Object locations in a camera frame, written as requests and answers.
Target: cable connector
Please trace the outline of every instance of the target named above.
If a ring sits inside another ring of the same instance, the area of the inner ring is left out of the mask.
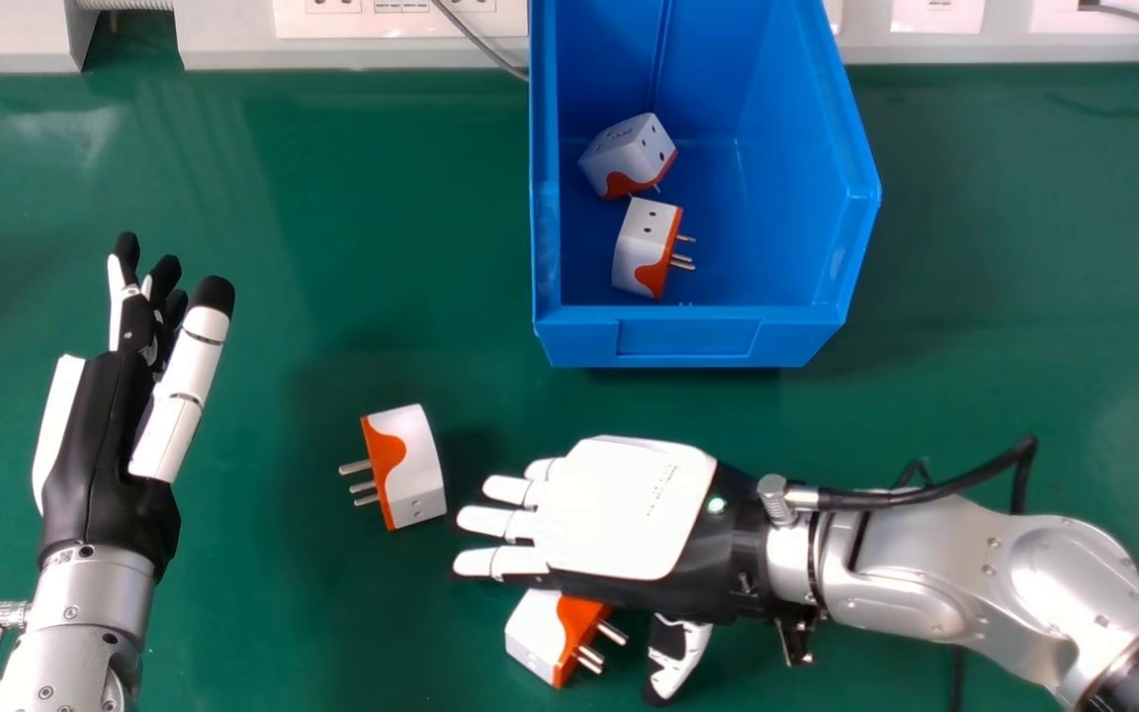
[[[598,197],[616,199],[656,188],[678,154],[656,114],[647,113],[600,131],[579,158],[579,167]]]
[[[609,605],[556,590],[525,591],[503,627],[507,654],[557,689],[579,665],[601,674],[605,656],[591,648],[596,635],[626,645],[626,636],[606,621],[612,612]]]
[[[683,207],[632,198],[614,246],[614,287],[639,296],[662,298],[671,267],[695,271],[693,259],[674,251],[677,243],[696,243],[679,234],[682,220]]]
[[[342,465],[341,476],[371,470],[371,481],[354,483],[351,494],[376,491],[354,499],[354,506],[380,504],[385,529],[401,530],[446,514],[442,465],[434,445],[429,419],[419,404],[363,416],[367,459]]]

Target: blue plastic bin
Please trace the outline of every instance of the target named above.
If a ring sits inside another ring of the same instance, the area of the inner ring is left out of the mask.
[[[880,180],[821,0],[532,5],[534,330],[552,366],[801,366],[844,324]],[[626,199],[577,158],[655,112],[679,148],[661,199],[685,208],[696,272],[665,298],[611,286]]]

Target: white and orange plug adapter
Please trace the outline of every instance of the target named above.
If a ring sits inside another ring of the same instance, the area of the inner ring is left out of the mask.
[[[597,633],[626,645],[626,636],[606,621],[609,614],[609,605],[596,600],[531,589],[503,625],[503,644],[516,662],[560,689],[579,665],[605,672],[605,656],[591,648]]]
[[[354,506],[380,504],[385,529],[401,530],[446,514],[446,492],[433,431],[420,406],[363,416],[367,459],[342,465],[342,476],[371,470],[371,481],[349,488],[351,494],[376,491],[354,499]]]
[[[662,298],[671,267],[696,270],[693,259],[674,251],[677,243],[696,243],[679,234],[682,220],[683,207],[632,198],[614,246],[614,287],[639,296]]]
[[[647,113],[601,131],[579,158],[579,167],[598,197],[616,199],[655,188],[678,154],[656,114]]]

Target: robotic arm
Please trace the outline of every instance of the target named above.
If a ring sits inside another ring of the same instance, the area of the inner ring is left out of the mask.
[[[457,575],[652,611],[642,697],[670,703],[713,625],[772,622],[786,662],[818,622],[975,649],[1064,709],[1139,712],[1139,573],[1101,530],[999,514],[957,492],[1016,466],[1027,439],[945,483],[835,491],[754,482],[690,445],[601,436],[524,477],[497,475],[462,530],[507,546],[462,551]]]
[[[108,256],[108,352],[60,357],[33,464],[41,514],[31,604],[0,604],[23,631],[0,709],[136,709],[155,586],[177,553],[175,481],[227,339],[236,290],[216,276],[187,295],[166,256],[139,283],[139,240]]]

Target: green table surface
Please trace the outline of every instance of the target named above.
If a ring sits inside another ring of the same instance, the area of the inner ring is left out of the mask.
[[[87,67],[0,77],[0,599],[33,590],[38,420],[56,357],[103,350],[114,235],[226,275],[146,711],[641,709],[640,640],[555,693],[503,653],[521,591],[448,579],[446,521],[390,535],[353,508],[358,417],[407,402],[452,506],[603,432],[874,486],[1031,431],[1031,509],[1139,563],[1139,66],[853,69],[885,204],[850,324],[786,373],[548,368],[525,90],[500,72],[189,75],[150,15],[101,27]],[[813,647],[788,671],[767,627],[723,628],[680,709],[945,707],[948,648],[831,625]],[[1054,704],[976,658],[967,709]]]

